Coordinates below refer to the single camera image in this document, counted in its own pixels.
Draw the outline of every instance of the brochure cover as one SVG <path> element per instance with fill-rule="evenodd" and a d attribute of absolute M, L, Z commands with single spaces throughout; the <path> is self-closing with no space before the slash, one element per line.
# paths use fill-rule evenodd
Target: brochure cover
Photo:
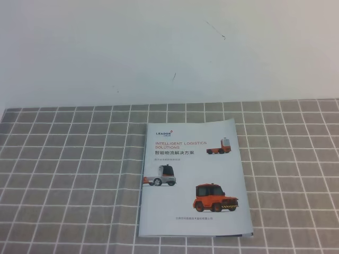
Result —
<path fill-rule="evenodd" d="M 139 236 L 251 236 L 234 119 L 150 123 Z"/>

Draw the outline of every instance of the table surface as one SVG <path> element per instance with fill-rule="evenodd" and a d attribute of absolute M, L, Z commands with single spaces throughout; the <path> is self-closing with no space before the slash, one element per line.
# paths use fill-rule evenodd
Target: table surface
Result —
<path fill-rule="evenodd" d="M 252 238 L 139 238 L 146 123 L 234 118 Z M 7 109 L 1 253 L 339 253 L 335 99 Z"/>

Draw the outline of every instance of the orange vehicle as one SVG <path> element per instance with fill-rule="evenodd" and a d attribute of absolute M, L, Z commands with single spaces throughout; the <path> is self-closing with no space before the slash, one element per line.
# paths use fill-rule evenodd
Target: orange vehicle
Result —
<path fill-rule="evenodd" d="M 229 143 L 229 139 L 223 138 L 221 140 L 221 148 L 212 148 L 207 149 L 206 152 L 211 155 L 212 153 L 229 153 L 231 152 L 231 145 Z"/>
<path fill-rule="evenodd" d="M 195 188 L 196 198 L 193 208 L 198 212 L 211 210 L 212 212 L 221 212 L 222 209 L 229 209 L 231 212 L 238 207 L 236 197 L 227 197 L 225 192 L 217 184 L 201 184 Z"/>

